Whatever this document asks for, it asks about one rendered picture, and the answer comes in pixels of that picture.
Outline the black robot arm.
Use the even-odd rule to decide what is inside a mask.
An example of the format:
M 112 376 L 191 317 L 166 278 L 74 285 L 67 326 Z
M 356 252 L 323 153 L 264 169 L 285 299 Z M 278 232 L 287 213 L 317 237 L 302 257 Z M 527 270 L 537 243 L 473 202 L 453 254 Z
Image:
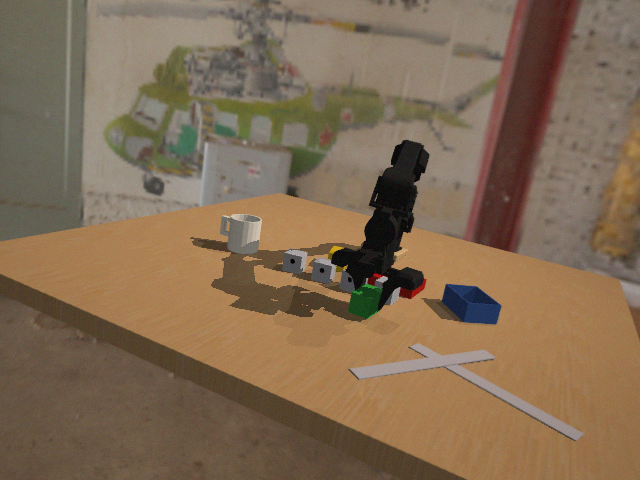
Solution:
M 393 167 L 386 168 L 378 177 L 369 203 L 376 209 L 365 226 L 367 241 L 350 257 L 351 273 L 365 278 L 371 278 L 375 273 L 382 275 L 388 268 L 385 246 L 397 239 L 395 252 L 402 249 L 399 246 L 403 232 L 411 233 L 414 222 L 411 212 L 418 194 L 414 182 L 425 173 L 429 159 L 423 148 L 421 143 L 409 140 L 395 146 L 391 159 Z M 371 248 L 370 244 L 379 248 Z

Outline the red tray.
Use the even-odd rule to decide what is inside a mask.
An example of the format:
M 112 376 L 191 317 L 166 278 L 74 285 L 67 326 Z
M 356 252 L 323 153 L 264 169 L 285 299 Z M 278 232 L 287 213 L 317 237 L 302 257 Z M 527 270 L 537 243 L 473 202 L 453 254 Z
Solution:
M 383 274 L 381 275 L 381 274 L 375 273 L 371 278 L 368 278 L 367 284 L 374 286 L 375 285 L 375 280 L 377 280 L 377 279 L 379 279 L 379 278 L 381 278 L 383 276 L 388 277 L 388 276 L 383 275 Z M 414 291 L 413 290 L 408 290 L 408 289 L 405 289 L 405 288 L 401 287 L 399 295 L 403 296 L 403 297 L 406 297 L 406 298 L 409 298 L 409 299 L 413 298 L 415 295 L 417 295 L 419 292 L 421 292 L 425 288 L 426 280 L 427 279 L 423 279 L 422 285 L 420 287 L 418 287 L 417 289 L 415 289 Z

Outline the blue open-top tray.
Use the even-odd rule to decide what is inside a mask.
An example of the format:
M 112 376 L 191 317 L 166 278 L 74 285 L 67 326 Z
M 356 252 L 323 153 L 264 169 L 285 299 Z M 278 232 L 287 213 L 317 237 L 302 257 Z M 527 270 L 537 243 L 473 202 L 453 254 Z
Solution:
M 442 302 L 462 321 L 496 324 L 501 305 L 477 286 L 446 284 Z

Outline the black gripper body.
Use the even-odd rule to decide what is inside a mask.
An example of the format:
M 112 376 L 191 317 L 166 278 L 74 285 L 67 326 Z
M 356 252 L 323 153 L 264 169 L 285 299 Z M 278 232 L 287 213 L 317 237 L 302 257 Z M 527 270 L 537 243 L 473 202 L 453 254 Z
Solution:
M 398 242 L 399 241 L 397 241 L 397 239 L 394 239 L 389 245 L 385 246 L 386 256 L 388 259 L 388 268 L 383 273 L 383 275 L 388 276 L 387 282 L 395 284 L 399 287 L 414 291 L 415 289 L 417 289 L 422 285 L 424 275 L 422 271 L 418 271 L 409 267 L 405 267 L 402 270 L 398 270 L 391 267 L 392 265 L 394 265 L 393 257 L 394 257 L 395 247 L 398 246 Z M 352 250 L 349 248 L 343 248 L 343 249 L 337 250 L 332 255 L 331 263 L 334 265 L 340 266 L 342 268 L 348 265 L 347 269 L 350 270 L 350 257 L 355 252 L 356 252 L 355 250 Z

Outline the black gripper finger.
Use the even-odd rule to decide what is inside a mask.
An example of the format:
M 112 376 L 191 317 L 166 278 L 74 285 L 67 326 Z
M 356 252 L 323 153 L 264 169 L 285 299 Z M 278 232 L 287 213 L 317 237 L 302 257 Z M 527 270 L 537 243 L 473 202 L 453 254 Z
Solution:
M 348 269 L 345 269 L 345 271 L 347 273 L 349 273 L 350 276 L 352 277 L 353 282 L 354 282 L 354 286 L 355 286 L 355 290 L 360 288 L 360 287 L 362 287 L 362 286 L 364 286 L 366 284 L 366 279 L 367 278 L 363 277 L 362 275 L 356 274 L 356 273 L 353 274 Z
M 388 281 L 388 280 L 387 280 Z M 388 300 L 388 298 L 390 297 L 390 295 L 392 294 L 392 292 L 399 288 L 399 286 L 389 283 L 389 282 L 383 282 L 383 290 L 381 293 L 381 297 L 379 300 L 379 304 L 378 304 L 378 310 L 381 310 L 382 307 L 384 306 L 384 304 L 386 303 L 386 301 Z

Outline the grey flat bar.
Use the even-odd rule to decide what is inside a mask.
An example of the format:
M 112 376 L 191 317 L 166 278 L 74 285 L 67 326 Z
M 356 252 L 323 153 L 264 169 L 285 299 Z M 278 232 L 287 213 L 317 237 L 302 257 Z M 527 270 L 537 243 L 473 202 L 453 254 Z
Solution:
M 414 351 L 420 353 L 425 357 L 441 356 L 440 354 L 421 345 L 420 343 L 409 346 L 409 348 L 413 349 Z M 444 366 L 444 367 L 452 371 L 453 373 L 461 376 L 462 378 L 468 380 L 469 382 L 477 385 L 478 387 L 484 389 L 485 391 L 493 394 L 494 396 L 499 397 L 502 400 L 508 402 L 508 404 L 510 404 L 511 406 L 526 413 L 527 415 L 542 422 L 543 424 L 558 431 L 559 433 L 574 440 L 575 442 L 584 434 L 576 430 L 575 428 L 565 424 L 564 422 L 554 418 L 553 416 L 543 412 L 542 410 L 532 406 L 531 404 L 521 400 L 520 398 L 518 398 L 518 396 L 510 393 L 509 391 L 503 388 L 498 387 L 497 385 L 487 381 L 486 379 L 476 375 L 475 373 L 465 369 L 464 367 L 458 364 Z
M 488 359 L 495 359 L 496 357 L 487 352 L 486 350 L 476 350 L 357 368 L 350 368 L 349 370 L 359 379 L 367 379 L 373 377 L 380 377 L 386 375 L 393 375 L 405 372 L 412 372 L 424 369 L 431 369 L 437 367 L 444 367 L 456 364 L 463 364 L 469 362 L 476 362 Z

